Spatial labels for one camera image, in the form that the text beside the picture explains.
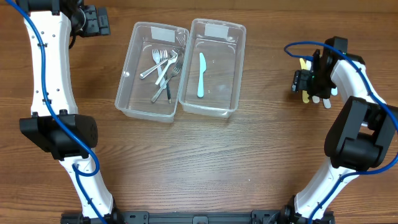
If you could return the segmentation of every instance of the white label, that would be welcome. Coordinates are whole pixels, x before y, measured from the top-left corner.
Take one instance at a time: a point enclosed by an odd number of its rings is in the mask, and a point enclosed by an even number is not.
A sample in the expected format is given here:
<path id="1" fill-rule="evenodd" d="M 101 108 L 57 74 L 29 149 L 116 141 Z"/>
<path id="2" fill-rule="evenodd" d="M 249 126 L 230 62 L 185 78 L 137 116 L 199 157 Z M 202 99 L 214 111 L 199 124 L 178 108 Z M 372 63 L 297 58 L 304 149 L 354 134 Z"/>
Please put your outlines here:
<path id="1" fill-rule="evenodd" d="M 206 24 L 205 35 L 209 37 L 219 37 L 226 39 L 228 36 L 229 27 L 216 24 Z"/>
<path id="2" fill-rule="evenodd" d="M 155 40 L 164 40 L 169 42 L 175 42 L 175 31 L 168 30 L 158 27 L 150 27 L 150 31 L 152 33 L 152 39 Z"/>

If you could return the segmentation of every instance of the plastic bin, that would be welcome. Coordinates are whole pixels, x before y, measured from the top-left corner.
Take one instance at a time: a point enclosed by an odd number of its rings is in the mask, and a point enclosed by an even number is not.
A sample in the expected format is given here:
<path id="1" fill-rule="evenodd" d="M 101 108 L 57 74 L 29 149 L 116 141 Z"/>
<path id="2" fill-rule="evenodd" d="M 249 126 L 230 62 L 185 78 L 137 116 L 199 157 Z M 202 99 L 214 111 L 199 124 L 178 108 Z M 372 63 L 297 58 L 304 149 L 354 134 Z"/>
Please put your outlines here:
<path id="1" fill-rule="evenodd" d="M 183 54 L 177 60 L 183 61 L 188 30 L 165 24 L 138 22 L 134 26 L 126 60 L 116 95 L 115 107 L 125 115 L 161 122 L 173 122 L 177 109 L 178 90 L 182 73 L 169 82 L 172 104 L 169 104 L 167 92 L 164 90 L 155 103 L 150 99 L 159 89 L 155 85 L 158 78 L 157 70 L 141 80 L 139 74 L 155 65 L 152 49 L 180 49 Z M 175 64 L 171 65 L 168 74 Z"/>
<path id="2" fill-rule="evenodd" d="M 238 108 L 246 28 L 230 22 L 195 19 L 187 42 L 179 102 L 189 113 L 229 118 Z M 205 94 L 197 97 L 199 53 L 206 60 Z"/>

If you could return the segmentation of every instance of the tabletop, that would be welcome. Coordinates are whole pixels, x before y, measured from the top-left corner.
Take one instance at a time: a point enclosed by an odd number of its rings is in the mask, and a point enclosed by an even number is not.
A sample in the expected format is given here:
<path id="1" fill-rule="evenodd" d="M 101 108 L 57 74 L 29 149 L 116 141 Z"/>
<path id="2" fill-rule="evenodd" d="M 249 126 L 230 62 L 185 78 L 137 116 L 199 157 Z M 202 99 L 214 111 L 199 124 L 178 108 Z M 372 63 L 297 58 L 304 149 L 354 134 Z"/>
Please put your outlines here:
<path id="1" fill-rule="evenodd" d="M 279 209 L 325 159 L 342 102 L 304 104 L 290 92 L 297 58 L 283 47 L 335 35 L 360 55 L 377 93 L 398 106 L 398 14 L 109 7 L 111 35 L 78 38 L 69 52 L 79 113 L 98 125 L 101 173 L 121 210 L 250 212 Z M 59 223 L 81 204 L 65 169 L 19 131 L 30 116 L 32 57 L 22 17 L 0 6 L 0 223 Z M 190 29 L 195 18 L 247 29 L 238 110 L 229 119 L 185 113 L 173 123 L 128 118 L 114 107 L 136 22 Z M 295 47 L 311 55 L 312 46 Z M 394 137 L 382 165 L 398 151 Z M 398 223 L 398 169 L 352 181 L 329 206 L 337 223 Z"/>

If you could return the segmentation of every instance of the white fork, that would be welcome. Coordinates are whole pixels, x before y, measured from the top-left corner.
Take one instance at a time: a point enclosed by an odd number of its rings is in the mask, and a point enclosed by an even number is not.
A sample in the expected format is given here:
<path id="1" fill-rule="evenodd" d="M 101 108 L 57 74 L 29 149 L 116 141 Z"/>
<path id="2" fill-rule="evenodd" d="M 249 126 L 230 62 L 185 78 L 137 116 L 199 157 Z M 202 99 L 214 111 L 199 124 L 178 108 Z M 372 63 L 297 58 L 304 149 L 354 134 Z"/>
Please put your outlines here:
<path id="1" fill-rule="evenodd" d="M 152 49 L 152 58 L 154 59 L 155 63 L 158 64 L 160 62 L 160 53 L 157 49 Z M 161 67 L 157 67 L 157 76 L 161 76 L 162 74 L 162 68 Z M 164 84 L 164 79 L 162 81 L 160 81 L 160 86 L 163 86 Z"/>

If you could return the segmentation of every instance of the knife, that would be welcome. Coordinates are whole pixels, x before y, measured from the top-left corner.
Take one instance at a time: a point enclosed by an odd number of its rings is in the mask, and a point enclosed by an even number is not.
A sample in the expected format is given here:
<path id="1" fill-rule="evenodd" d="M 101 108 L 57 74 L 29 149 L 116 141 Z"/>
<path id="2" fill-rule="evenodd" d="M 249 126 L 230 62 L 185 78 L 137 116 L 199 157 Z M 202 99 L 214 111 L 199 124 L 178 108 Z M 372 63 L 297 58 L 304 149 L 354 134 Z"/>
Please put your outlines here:
<path id="1" fill-rule="evenodd" d="M 199 83 L 198 83 L 198 97 L 203 98 L 205 95 L 205 87 L 203 84 L 203 73 L 206 71 L 206 60 L 205 56 L 202 53 L 199 53 L 199 62 L 200 62 L 200 69 L 199 69 Z"/>

